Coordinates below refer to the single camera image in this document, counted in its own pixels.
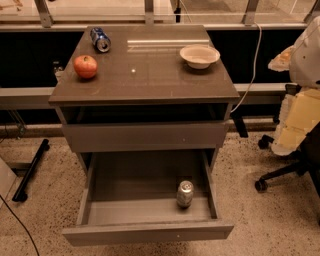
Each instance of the floor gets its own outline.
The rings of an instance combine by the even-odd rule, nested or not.
[[[240,138],[231,129],[212,173],[219,214],[234,223],[226,240],[73,247],[61,231],[75,224],[86,177],[66,140],[53,132],[57,130],[28,130],[19,140],[7,138],[0,144],[4,161],[30,162],[42,139],[49,139],[50,149],[28,185],[28,200],[11,201],[21,178],[6,199],[28,228],[40,255],[319,255],[320,200],[309,175],[273,180],[262,194],[254,188],[262,174],[293,161],[260,150],[261,136],[272,135],[261,129],[249,130],[248,138]],[[4,205],[0,209],[0,255],[36,255],[25,230]]]

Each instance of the soda can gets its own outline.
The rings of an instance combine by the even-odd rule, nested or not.
[[[193,184],[190,181],[182,181],[178,187],[177,203],[181,208],[188,208],[193,198]]]
[[[106,33],[104,33],[102,28],[96,27],[91,29],[90,37],[93,45],[100,52],[107,52],[110,50],[110,47],[111,47],[110,38],[106,35]]]

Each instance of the glossy tabletop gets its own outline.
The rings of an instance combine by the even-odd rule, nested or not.
[[[219,60],[203,70],[190,68],[180,50],[214,42],[201,25],[102,27],[111,40],[107,53],[95,49],[88,27],[49,99],[51,105],[109,105],[235,102],[238,93]],[[73,68],[79,55],[98,62],[97,75],[84,80]]]

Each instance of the white bowl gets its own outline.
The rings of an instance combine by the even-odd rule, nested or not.
[[[204,69],[220,59],[217,49],[209,45],[188,45],[180,50],[180,56],[187,61],[188,65],[195,69]]]

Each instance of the apple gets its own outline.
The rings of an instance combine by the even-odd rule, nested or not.
[[[73,60],[73,67],[80,77],[89,79],[96,75],[98,63],[90,55],[80,55]]]

